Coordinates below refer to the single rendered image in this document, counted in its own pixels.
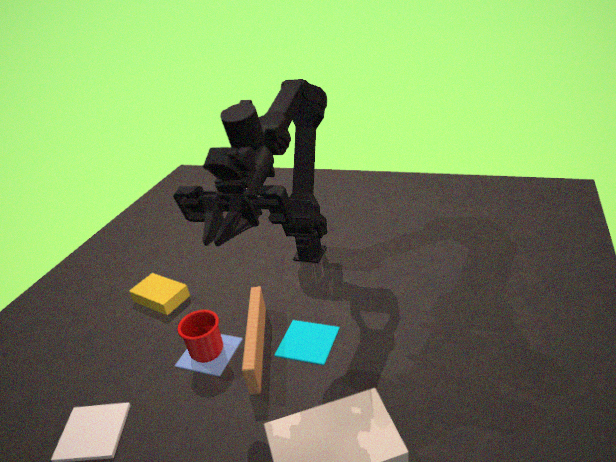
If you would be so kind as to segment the pale pink flat square pad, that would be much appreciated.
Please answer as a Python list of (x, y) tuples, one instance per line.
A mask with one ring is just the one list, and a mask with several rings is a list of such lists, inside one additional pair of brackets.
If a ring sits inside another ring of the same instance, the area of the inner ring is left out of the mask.
[(129, 408), (129, 403), (74, 408), (51, 461), (114, 458)]

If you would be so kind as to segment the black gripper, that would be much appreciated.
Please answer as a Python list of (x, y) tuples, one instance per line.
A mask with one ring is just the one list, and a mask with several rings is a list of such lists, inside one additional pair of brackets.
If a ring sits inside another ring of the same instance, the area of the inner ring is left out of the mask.
[[(220, 246), (236, 235), (259, 225), (261, 209), (269, 209), (272, 224), (288, 224), (293, 207), (284, 186), (263, 185), (265, 175), (255, 164), (254, 178), (248, 188), (240, 180), (216, 183), (217, 191), (201, 186), (179, 186), (174, 199), (189, 222), (204, 222), (203, 243), (213, 240)], [(260, 195), (261, 197), (258, 197)], [(228, 212), (225, 219), (223, 212)]]

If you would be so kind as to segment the yellow rectangular block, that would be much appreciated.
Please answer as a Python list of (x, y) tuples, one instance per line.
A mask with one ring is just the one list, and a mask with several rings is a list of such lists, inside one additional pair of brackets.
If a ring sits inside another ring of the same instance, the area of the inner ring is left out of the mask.
[(187, 285), (153, 273), (129, 292), (134, 302), (166, 315), (190, 297)]

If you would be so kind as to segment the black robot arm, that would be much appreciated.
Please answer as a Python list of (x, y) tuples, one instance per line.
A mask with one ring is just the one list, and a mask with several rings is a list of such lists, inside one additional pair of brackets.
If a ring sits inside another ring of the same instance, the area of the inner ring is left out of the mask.
[(293, 188), (289, 199), (293, 215), (282, 224), (286, 236), (295, 236), (297, 252), (293, 260), (319, 263), (327, 246), (320, 238), (327, 234), (327, 220), (313, 194), (316, 129), (324, 119), (327, 94), (307, 80), (281, 82), (280, 91), (265, 115), (258, 117), (252, 100), (240, 100), (221, 112), (221, 123), (231, 147), (209, 147), (203, 168), (216, 183), (240, 180), (248, 188), (255, 164), (267, 177), (274, 177), (273, 155), (284, 155), (295, 125)]

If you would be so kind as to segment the red plastic cup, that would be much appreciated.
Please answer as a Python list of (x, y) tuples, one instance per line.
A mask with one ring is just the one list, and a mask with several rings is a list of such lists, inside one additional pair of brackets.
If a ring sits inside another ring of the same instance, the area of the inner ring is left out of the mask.
[(210, 362), (223, 350), (218, 317), (211, 311), (189, 313), (179, 322), (177, 330), (184, 339), (190, 357), (197, 362)]

